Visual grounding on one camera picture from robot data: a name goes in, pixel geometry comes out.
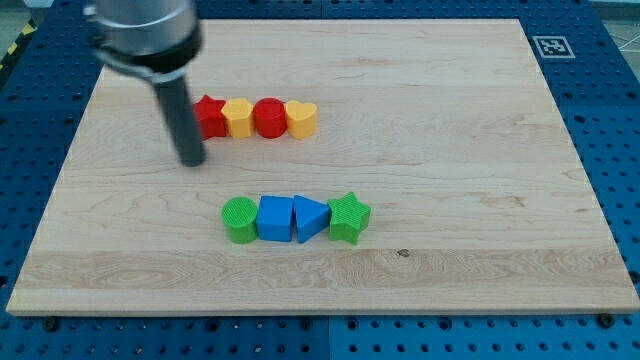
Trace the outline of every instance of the triangle block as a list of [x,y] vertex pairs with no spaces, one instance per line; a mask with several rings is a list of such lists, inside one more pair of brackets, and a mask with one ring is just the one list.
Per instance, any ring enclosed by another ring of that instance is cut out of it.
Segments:
[[296,195],[293,198],[293,212],[298,228],[298,242],[301,244],[329,226],[329,206],[323,203]]

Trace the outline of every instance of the wooden board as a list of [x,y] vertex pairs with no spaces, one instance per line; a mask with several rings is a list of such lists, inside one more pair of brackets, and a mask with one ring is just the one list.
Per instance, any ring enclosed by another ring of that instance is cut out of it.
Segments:
[[[550,314],[639,301],[515,20],[210,21],[194,100],[316,102],[304,141],[178,165],[145,84],[104,70],[15,315]],[[245,195],[355,191],[360,245],[226,239]]]

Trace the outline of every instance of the green block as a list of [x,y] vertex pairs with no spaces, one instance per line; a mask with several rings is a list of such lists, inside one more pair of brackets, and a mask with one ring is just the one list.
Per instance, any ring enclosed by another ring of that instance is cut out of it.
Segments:
[[258,238],[257,217],[256,203],[246,197],[233,198],[222,208],[227,236],[236,244],[248,244]]
[[369,226],[371,208],[359,202],[352,192],[341,199],[331,199],[328,204],[331,208],[329,239],[357,245],[360,233]]

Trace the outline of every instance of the blue pegboard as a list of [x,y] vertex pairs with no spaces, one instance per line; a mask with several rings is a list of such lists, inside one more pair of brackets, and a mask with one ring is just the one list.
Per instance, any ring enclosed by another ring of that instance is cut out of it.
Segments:
[[[86,42],[93,28],[83,21],[82,4],[54,3],[0,93],[2,309],[102,68]],[[640,85],[586,1],[198,0],[197,5],[203,18],[517,18],[532,46],[534,36],[564,36],[575,58],[534,53],[637,279]],[[2,311],[0,359],[640,358],[640,314],[612,319],[64,318],[56,331],[47,332],[45,319],[16,319]]]

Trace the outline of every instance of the red cylinder block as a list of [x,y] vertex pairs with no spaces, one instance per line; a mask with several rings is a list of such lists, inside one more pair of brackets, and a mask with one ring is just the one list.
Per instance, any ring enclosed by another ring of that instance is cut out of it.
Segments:
[[284,104],[276,98],[264,98],[253,108],[256,130],[260,136],[275,139],[287,131]]

